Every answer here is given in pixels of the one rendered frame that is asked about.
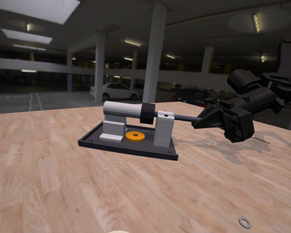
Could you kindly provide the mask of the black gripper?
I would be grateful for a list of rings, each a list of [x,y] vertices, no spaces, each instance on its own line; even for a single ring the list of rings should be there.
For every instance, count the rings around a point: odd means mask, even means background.
[[[229,128],[240,127],[235,135],[242,141],[249,139],[254,134],[253,118],[257,112],[257,104],[249,94],[236,94],[234,98],[226,101],[212,98],[204,99],[205,109],[197,116],[201,118],[197,123],[191,122],[194,129],[220,128],[229,132]]]

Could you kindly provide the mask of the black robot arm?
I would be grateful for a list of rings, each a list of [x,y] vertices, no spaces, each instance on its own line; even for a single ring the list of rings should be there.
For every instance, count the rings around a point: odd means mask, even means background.
[[[257,112],[270,108],[278,114],[285,103],[291,102],[291,33],[284,36],[277,49],[276,72],[262,73],[258,79],[250,70],[237,69],[227,78],[227,83],[237,94],[251,95],[257,104]],[[272,81],[270,89],[267,88]],[[225,138],[232,143],[242,142],[235,132],[240,129],[229,128]]]

